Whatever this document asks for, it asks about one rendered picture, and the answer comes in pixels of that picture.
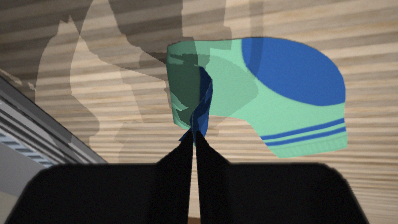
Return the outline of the mint green sock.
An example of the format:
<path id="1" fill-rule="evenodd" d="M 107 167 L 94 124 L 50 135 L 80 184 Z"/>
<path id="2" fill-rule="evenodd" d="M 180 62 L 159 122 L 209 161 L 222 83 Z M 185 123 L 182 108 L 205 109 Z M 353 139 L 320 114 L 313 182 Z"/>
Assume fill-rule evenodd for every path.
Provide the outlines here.
<path id="1" fill-rule="evenodd" d="M 347 148 L 346 87 L 338 67 L 276 38 L 181 41 L 167 47 L 174 124 L 205 137 L 209 115 L 247 121 L 278 158 Z"/>

